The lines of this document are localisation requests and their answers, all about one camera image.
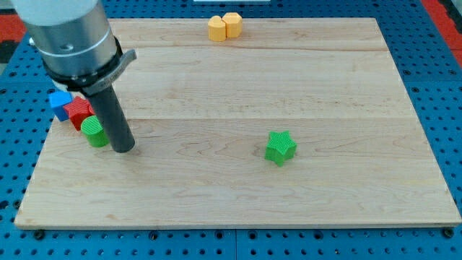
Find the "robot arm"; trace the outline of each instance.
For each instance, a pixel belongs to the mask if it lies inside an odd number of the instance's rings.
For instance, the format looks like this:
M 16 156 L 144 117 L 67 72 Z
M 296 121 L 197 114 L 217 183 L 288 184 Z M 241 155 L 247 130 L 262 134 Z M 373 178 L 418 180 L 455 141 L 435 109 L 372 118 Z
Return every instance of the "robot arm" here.
M 55 85 L 91 103 L 113 149 L 135 144 L 112 82 L 136 58 L 122 53 L 100 0 L 12 0 Z

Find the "wood grain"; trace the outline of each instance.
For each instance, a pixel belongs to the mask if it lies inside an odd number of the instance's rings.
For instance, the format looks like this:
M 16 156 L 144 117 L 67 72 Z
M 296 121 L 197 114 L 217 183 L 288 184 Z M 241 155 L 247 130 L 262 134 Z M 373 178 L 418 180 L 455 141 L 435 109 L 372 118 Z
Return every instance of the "wood grain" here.
M 24 229 L 442 227 L 461 217 L 373 19 L 112 20 L 139 59 L 114 84 L 136 137 L 54 121 Z M 269 131 L 298 143 L 279 168 Z

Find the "green block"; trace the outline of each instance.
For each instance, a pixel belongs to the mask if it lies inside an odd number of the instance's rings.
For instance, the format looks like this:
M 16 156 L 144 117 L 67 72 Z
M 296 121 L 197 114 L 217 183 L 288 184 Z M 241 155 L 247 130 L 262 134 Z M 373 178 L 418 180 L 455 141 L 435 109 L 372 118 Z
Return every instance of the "green block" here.
M 291 159 L 295 155 L 297 144 L 290 138 L 288 131 L 269 132 L 269 140 L 266 145 L 265 159 L 272 160 L 279 167 L 284 165 L 284 161 Z
M 89 116 L 83 122 L 80 129 L 93 147 L 103 147 L 109 144 L 108 137 L 103 131 L 101 123 L 96 116 Z

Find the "yellow hexagonal block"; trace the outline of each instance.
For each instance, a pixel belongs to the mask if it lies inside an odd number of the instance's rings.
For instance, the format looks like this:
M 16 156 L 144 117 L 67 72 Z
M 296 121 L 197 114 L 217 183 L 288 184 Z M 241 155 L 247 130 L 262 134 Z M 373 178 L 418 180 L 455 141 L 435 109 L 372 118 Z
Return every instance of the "yellow hexagonal block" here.
M 226 24 L 218 15 L 209 20 L 209 39 L 213 41 L 226 40 Z
M 226 13 L 222 18 L 226 23 L 226 37 L 237 38 L 243 31 L 243 18 L 238 13 Z

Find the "blue cube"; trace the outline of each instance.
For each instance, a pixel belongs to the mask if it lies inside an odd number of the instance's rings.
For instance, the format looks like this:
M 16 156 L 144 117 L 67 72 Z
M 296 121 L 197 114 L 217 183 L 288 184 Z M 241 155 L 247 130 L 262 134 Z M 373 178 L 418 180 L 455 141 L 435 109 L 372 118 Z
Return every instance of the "blue cube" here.
M 64 91 L 56 91 L 49 94 L 48 99 L 50 100 L 50 107 L 51 109 L 53 109 L 53 112 L 55 113 L 59 121 L 65 121 L 69 119 L 63 107 L 72 102 L 71 93 Z

